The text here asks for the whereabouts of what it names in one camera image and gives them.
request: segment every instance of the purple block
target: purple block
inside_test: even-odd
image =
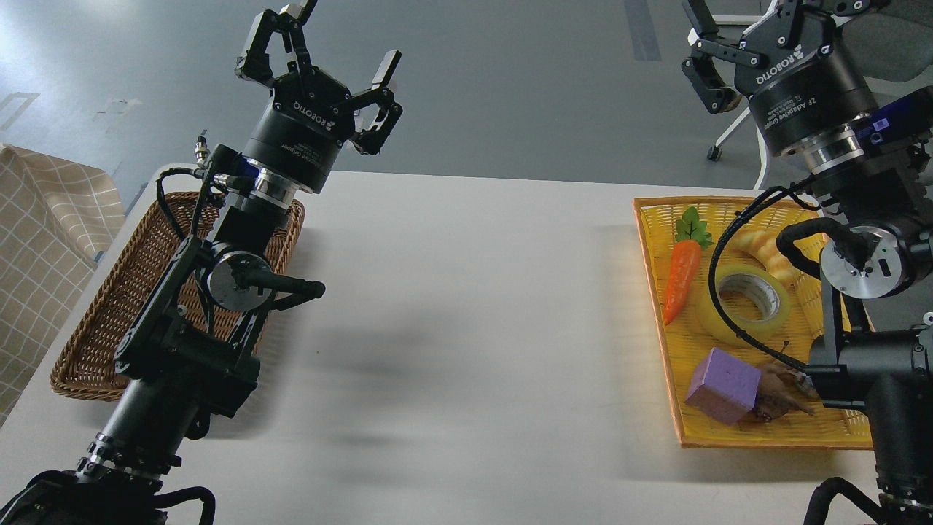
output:
[[[713,348],[693,371],[687,404],[699,408],[710,418],[727,425],[735,424],[755,407],[760,379],[758,368]]]

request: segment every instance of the tabletop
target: tabletop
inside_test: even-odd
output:
[[[208,487],[223,525],[800,523],[828,477],[873,495],[869,451],[678,445],[632,199],[689,194],[748,192],[333,172],[298,196],[288,271],[327,293],[271,316],[257,391],[164,490]],[[0,429],[4,501],[74,468],[114,407],[48,377],[117,256]]]

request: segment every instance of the checkered cloth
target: checkered cloth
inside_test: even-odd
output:
[[[103,171],[0,144],[0,424],[122,224]]]

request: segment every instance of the toy carrot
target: toy carrot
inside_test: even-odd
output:
[[[671,251],[671,275],[667,279],[664,298],[664,324],[670,324],[687,302],[690,282],[700,268],[703,250],[713,244],[713,235],[706,231],[706,222],[700,220],[696,206],[687,208],[677,220],[677,234]]]

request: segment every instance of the tape roll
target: tape roll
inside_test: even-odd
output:
[[[736,324],[752,337],[764,341],[771,337],[787,321],[790,315],[790,296],[777,279],[768,272],[748,264],[727,264],[716,271],[716,290],[722,307]],[[723,293],[741,293],[758,308],[759,315],[750,319],[736,308],[729,307],[722,299]],[[748,347],[739,339],[726,321],[713,308],[713,300],[706,289],[700,294],[697,317],[703,328],[721,343],[734,347]]]

